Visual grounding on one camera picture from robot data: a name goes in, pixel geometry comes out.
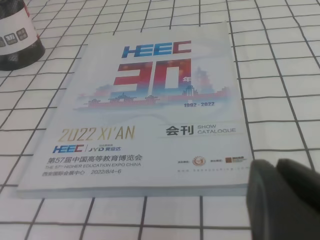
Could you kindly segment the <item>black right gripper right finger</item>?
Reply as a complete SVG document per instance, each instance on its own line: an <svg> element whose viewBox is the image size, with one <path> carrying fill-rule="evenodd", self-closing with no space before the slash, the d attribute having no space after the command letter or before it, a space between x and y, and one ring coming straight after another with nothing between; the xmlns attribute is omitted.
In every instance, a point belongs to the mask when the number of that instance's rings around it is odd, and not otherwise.
<svg viewBox="0 0 320 240"><path fill-rule="evenodd" d="M277 171L297 197L289 217L289 235L295 240L320 238L320 175L288 158L278 160Z"/></svg>

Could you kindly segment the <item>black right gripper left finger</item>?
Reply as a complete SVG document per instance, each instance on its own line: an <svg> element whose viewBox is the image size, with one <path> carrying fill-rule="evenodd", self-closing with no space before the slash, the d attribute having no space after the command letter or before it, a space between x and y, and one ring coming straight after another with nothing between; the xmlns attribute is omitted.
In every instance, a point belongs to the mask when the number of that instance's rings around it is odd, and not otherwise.
<svg viewBox="0 0 320 240"><path fill-rule="evenodd" d="M290 208L295 194L266 160L250 165L246 205L253 240L294 240Z"/></svg>

